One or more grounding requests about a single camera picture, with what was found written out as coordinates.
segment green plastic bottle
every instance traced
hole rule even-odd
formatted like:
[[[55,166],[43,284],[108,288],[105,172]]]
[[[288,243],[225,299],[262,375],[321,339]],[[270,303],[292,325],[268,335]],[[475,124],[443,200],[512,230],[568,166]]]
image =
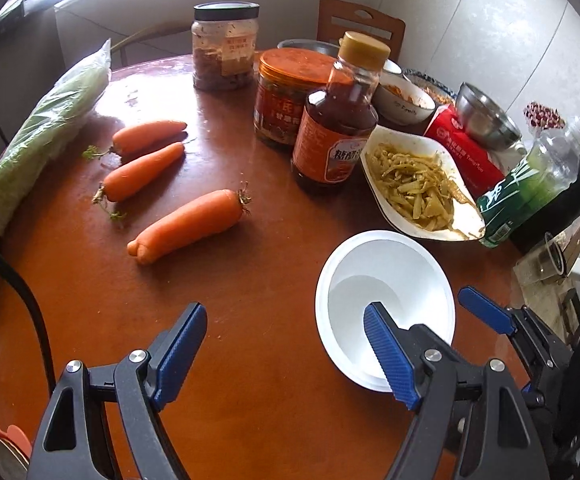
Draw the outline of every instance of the green plastic bottle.
[[[580,116],[566,128],[544,130],[530,152],[501,182],[477,200],[486,223],[481,243],[496,247],[577,179]]]

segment wooden chair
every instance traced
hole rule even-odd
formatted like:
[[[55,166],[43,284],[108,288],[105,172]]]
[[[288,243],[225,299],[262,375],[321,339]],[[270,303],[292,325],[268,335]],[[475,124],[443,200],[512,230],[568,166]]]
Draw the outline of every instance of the wooden chair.
[[[342,20],[352,23],[344,24],[341,23]],[[390,47],[390,59],[398,62],[406,30],[403,20],[361,4],[343,0],[320,0],[317,40],[336,44],[348,30],[356,30],[383,41]]]
[[[125,53],[125,47],[130,46],[132,43],[139,43],[140,41],[162,38],[163,36],[170,36],[172,34],[178,34],[179,32],[187,32],[190,28],[192,28],[192,22],[164,22],[152,25],[151,27],[144,28],[143,30],[140,30],[114,44],[111,48],[111,52],[113,54],[120,51],[121,66],[127,66],[128,60],[127,54]]]

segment leaf-shaped white plate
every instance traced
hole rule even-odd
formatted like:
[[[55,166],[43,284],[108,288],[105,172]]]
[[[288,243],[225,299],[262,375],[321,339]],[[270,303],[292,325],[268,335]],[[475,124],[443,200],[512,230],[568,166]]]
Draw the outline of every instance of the leaf-shaped white plate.
[[[396,132],[384,128],[383,126],[377,126],[374,129],[374,132],[370,135],[370,138],[361,153],[361,163],[363,165],[365,178],[368,180],[368,184],[374,193],[374,198],[376,199],[383,216],[385,216],[385,219],[390,222],[392,227],[396,230],[414,238],[428,238],[430,240],[442,240],[446,242],[464,241],[465,238],[463,236],[457,232],[450,231],[449,229],[433,232],[426,231],[403,218],[403,216],[397,213],[390,203],[385,200],[383,195],[381,195],[381,192],[379,192],[377,187],[374,185],[374,181],[372,180],[368,165],[365,161],[365,154],[374,151],[375,147],[382,143],[391,144],[400,152],[411,153],[413,155],[430,156],[438,153],[441,167],[446,172],[448,178],[457,183],[457,186],[459,186],[459,189],[461,189],[467,198],[472,200],[472,202],[474,202],[474,199],[465,187],[464,180],[461,178],[461,174],[459,174],[459,170],[454,163],[452,155],[450,155],[448,150],[446,150],[441,144],[436,142],[436,140],[430,139],[429,137]],[[452,228],[465,234],[468,240],[478,240],[483,237],[485,232],[485,224],[478,211],[470,204],[459,204],[456,200],[454,200],[454,221],[452,222]]]

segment red package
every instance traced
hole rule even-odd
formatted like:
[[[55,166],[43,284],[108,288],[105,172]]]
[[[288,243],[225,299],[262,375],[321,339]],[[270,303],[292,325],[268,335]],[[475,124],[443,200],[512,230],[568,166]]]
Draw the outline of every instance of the red package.
[[[475,200],[503,180],[503,173],[490,162],[488,152],[464,132],[452,105],[438,108],[423,135],[450,152]]]

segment white dish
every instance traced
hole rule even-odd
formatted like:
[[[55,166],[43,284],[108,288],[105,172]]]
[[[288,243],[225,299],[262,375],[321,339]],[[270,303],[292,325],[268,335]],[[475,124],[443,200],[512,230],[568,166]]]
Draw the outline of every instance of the white dish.
[[[372,301],[381,301],[400,328],[424,323],[452,344],[454,298],[432,255],[392,231],[353,236],[327,259],[315,297],[317,328],[327,355],[355,383],[390,392],[363,330],[363,312]]]
[[[378,144],[391,144],[398,150],[403,150],[405,153],[412,153],[414,155],[434,155],[439,154],[441,167],[446,172],[446,175],[451,180],[454,180],[459,186],[463,194],[474,203],[467,187],[465,187],[464,180],[459,174],[459,170],[454,163],[454,159],[450,152],[446,150],[439,142],[429,137],[421,137],[411,134],[404,134],[403,132],[396,132],[389,130],[383,126],[377,126],[374,132],[370,135],[368,142],[366,142],[363,151],[361,152],[361,164],[363,165],[363,172],[368,184],[372,189],[374,198],[385,216],[385,219],[390,224],[407,236],[415,238],[428,238],[430,240],[441,240],[445,242],[460,242],[466,238],[462,237],[458,232],[443,229],[441,231],[426,231],[425,229],[407,221],[403,216],[397,213],[390,203],[383,197],[379,189],[375,186],[372,176],[370,174],[368,164],[365,160],[366,153],[372,152]],[[459,204],[454,201],[454,221],[452,228],[465,234],[468,240],[478,240],[483,237],[485,232],[485,223],[479,212],[470,204]]]
[[[390,92],[384,85],[398,87],[405,99]],[[381,73],[372,102],[381,115],[401,125],[425,121],[436,108],[435,101],[424,90],[401,75],[385,71]]]

